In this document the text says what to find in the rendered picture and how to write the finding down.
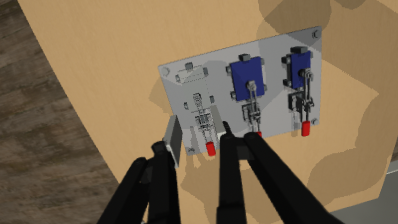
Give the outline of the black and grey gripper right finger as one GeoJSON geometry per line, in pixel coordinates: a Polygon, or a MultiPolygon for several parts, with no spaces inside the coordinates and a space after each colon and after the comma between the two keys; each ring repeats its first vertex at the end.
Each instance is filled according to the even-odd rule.
{"type": "Polygon", "coordinates": [[[257,132],[236,137],[217,106],[210,109],[220,146],[216,224],[247,224],[239,160],[247,160],[284,224],[345,224],[324,208],[257,132]]]}

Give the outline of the grey metal fixture plate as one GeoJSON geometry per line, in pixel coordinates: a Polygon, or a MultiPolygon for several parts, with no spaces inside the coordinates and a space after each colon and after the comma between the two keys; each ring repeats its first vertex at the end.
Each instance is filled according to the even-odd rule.
{"type": "Polygon", "coordinates": [[[204,75],[209,97],[213,96],[211,105],[216,105],[222,121],[226,121],[236,137],[243,137],[245,133],[252,132],[250,122],[243,118],[242,105],[249,104],[246,100],[236,101],[232,99],[230,92],[234,91],[231,73],[226,72],[229,63],[240,61],[239,55],[250,54],[250,58],[261,56],[265,65],[262,65],[263,84],[267,85],[265,95],[257,96],[261,110],[260,131],[262,138],[267,138],[301,129],[300,113],[288,108],[288,94],[298,92],[283,85],[283,79],[287,79],[287,64],[281,62],[281,57],[290,54],[290,48],[306,46],[313,52],[311,58],[311,71],[314,75],[311,81],[311,97],[315,106],[311,107],[309,113],[310,127],[312,119],[320,119],[320,98],[321,98],[321,62],[322,62],[322,26],[311,27],[281,35],[276,35],[260,40],[255,40],[204,54],[188,57],[174,62],[158,66],[158,70],[173,112],[177,114],[183,135],[182,141],[187,152],[188,149],[195,149],[195,154],[208,152],[206,142],[212,142],[215,150],[220,149],[211,109],[205,108],[204,114],[210,113],[213,127],[211,138],[209,130],[198,131],[196,116],[198,110],[189,112],[185,109],[186,98],[183,92],[181,81],[177,82],[175,76],[178,71],[185,70],[185,64],[192,62],[193,67],[202,65],[207,67],[208,74],[204,75]],[[317,39],[312,37],[314,30],[320,30],[321,36],[317,39]],[[163,67],[168,67],[169,75],[161,73],[163,67]]]}

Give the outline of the black toggle clamp with red handle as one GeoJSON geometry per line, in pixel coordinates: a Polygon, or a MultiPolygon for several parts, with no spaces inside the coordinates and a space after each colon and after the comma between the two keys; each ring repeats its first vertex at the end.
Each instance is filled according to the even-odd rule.
{"type": "Polygon", "coordinates": [[[309,112],[311,113],[311,107],[315,106],[311,97],[311,77],[314,77],[314,75],[311,72],[311,68],[308,67],[300,69],[298,76],[303,77],[303,91],[288,94],[288,108],[300,113],[301,135],[305,137],[310,134],[309,112]],[[303,109],[306,112],[306,121],[303,121],[303,109]]]}

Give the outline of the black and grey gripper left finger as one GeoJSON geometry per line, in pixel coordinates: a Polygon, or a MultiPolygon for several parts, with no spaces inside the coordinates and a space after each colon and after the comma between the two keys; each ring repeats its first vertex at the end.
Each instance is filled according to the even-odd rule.
{"type": "Polygon", "coordinates": [[[176,168],[182,135],[177,114],[170,116],[164,139],[151,146],[154,157],[133,161],[97,224],[141,224],[148,203],[144,224],[181,224],[176,168]]]}

